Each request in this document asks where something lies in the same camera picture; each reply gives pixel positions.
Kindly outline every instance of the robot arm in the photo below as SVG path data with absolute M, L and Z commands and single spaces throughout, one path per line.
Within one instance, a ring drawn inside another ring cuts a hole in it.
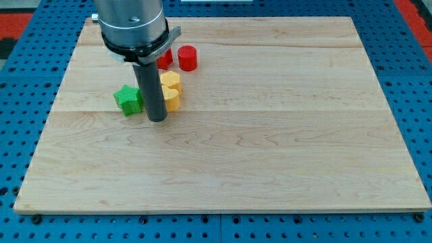
M 156 60 L 181 35 L 171 32 L 161 0 L 93 0 L 107 48 L 132 62 L 148 118 L 167 117 Z

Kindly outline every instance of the metal cylinder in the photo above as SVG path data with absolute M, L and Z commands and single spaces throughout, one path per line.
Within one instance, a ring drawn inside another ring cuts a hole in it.
M 148 65 L 133 65 L 136 80 L 141 90 L 147 117 L 152 122 L 161 122 L 167 117 L 161 79 L 156 62 Z
M 166 29 L 161 0 L 93 0 L 107 39 L 120 47 L 152 43 Z

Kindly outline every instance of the blue pegboard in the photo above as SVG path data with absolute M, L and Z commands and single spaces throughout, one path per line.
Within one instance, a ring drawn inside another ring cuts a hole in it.
M 391 0 L 184 4 L 166 16 L 351 16 L 429 196 L 432 66 Z M 0 242 L 430 242 L 432 214 L 21 216 L 12 210 L 90 0 L 42 0 L 0 72 Z

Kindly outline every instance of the wooden board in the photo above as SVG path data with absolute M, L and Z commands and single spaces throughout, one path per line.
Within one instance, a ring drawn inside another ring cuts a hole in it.
M 350 18 L 172 18 L 199 68 L 161 123 L 88 20 L 15 203 L 22 214 L 425 211 L 430 200 Z

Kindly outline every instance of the green block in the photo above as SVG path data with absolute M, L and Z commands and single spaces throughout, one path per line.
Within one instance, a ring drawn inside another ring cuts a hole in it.
M 142 96 L 139 88 L 123 85 L 123 88 L 113 95 L 117 106 L 123 111 L 125 116 L 142 112 Z

